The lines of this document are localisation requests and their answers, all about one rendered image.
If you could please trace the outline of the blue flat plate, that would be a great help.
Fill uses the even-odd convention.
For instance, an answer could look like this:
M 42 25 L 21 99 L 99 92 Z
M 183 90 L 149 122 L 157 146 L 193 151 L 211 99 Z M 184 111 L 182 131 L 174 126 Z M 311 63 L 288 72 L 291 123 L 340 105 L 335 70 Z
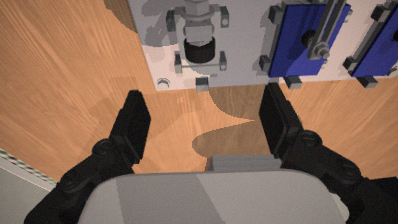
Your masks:
M 306 57 L 308 48 L 301 42 L 301 37 L 308 30 L 316 31 L 326 4 L 311 4 L 307 0 L 282 1 L 284 15 L 282 23 L 276 26 L 270 50 L 271 65 L 266 71 L 269 78 L 318 75 L 325 59 L 309 60 Z M 329 49 L 350 8 L 351 5 L 346 3 L 328 41 Z

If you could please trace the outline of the blue rectangular plate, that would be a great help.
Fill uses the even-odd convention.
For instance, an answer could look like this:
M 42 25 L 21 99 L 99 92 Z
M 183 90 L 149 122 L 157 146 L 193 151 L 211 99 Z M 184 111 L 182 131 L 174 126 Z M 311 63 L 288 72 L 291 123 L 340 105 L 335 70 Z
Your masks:
M 351 77 L 385 76 L 398 61 L 398 42 L 393 39 L 398 30 L 398 1 L 392 1 L 384 22 L 379 22 L 360 54 L 356 66 L 347 73 Z

